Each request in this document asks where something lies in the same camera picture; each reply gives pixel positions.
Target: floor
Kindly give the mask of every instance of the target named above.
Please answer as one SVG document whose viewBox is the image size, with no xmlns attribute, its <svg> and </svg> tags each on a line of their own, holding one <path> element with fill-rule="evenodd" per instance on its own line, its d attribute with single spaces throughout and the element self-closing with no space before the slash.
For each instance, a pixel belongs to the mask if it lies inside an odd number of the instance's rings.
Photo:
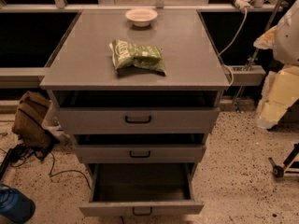
<svg viewBox="0 0 299 224">
<path fill-rule="evenodd" d="M 178 217 L 85 217 L 79 210 L 89 200 L 90 189 L 82 174 L 62 173 L 49 177 L 53 157 L 39 161 L 32 156 L 20 167 L 8 166 L 1 182 L 32 199 L 36 211 L 27 223 L 64 224 L 214 224 L 283 223 L 299 220 L 299 175 L 275 179 L 268 158 L 282 165 L 299 140 L 298 125 L 279 125 L 271 132 L 255 126 L 255 107 L 241 104 L 237 113 L 230 101 L 221 102 L 216 126 L 207 140 L 206 154 L 192 181 L 196 201 L 205 206 L 199 215 Z M 13 114 L 0 115 L 0 148 L 15 146 L 11 132 Z M 78 170 L 71 144 L 56 145 L 53 174 Z M 0 151 L 0 161 L 5 153 Z M 0 223 L 9 224 L 0 217 Z"/>
</svg>

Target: cabinet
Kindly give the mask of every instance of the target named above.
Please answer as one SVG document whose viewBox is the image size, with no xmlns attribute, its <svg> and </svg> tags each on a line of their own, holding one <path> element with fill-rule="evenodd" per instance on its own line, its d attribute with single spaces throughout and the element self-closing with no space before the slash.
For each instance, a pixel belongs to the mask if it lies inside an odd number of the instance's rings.
<svg viewBox="0 0 299 224">
<path fill-rule="evenodd" d="M 41 82 L 93 178 L 85 216 L 198 214 L 192 177 L 228 87 L 196 10 L 158 10 L 135 28 L 124 10 L 84 10 Z M 114 72 L 108 43 L 159 46 L 167 76 Z"/>
</svg>

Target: gray countertop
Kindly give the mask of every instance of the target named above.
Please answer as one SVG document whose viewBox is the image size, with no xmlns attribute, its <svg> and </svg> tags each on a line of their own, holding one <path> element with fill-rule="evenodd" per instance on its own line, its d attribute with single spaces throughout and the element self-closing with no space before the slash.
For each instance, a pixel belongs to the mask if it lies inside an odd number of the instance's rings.
<svg viewBox="0 0 299 224">
<path fill-rule="evenodd" d="M 157 10 L 135 28 L 125 10 L 84 10 L 41 82 L 49 90 L 224 90 L 223 67 L 196 10 Z M 133 69 L 118 75 L 109 43 L 122 39 L 163 50 L 167 75 Z"/>
</svg>

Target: crumpled snack bag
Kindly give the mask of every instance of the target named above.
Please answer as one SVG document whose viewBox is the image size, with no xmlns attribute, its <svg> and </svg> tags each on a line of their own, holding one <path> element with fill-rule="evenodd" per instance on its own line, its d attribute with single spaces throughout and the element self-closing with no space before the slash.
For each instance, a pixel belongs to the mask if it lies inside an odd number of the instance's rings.
<svg viewBox="0 0 299 224">
<path fill-rule="evenodd" d="M 261 35 L 254 41 L 253 46 L 257 49 L 272 49 L 276 29 L 277 27 L 274 26 L 266 31 L 263 35 Z"/>
<path fill-rule="evenodd" d="M 122 40 L 110 43 L 115 70 L 134 66 L 166 75 L 162 51 L 155 46 L 138 46 Z"/>
</svg>

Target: bottom drawer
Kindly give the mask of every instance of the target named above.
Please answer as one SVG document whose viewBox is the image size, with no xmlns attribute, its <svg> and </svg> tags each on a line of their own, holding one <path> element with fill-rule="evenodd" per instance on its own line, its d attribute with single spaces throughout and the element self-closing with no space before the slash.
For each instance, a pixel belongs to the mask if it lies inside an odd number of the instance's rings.
<svg viewBox="0 0 299 224">
<path fill-rule="evenodd" d="M 187 164 L 97 164 L 87 217 L 199 214 Z"/>
</svg>

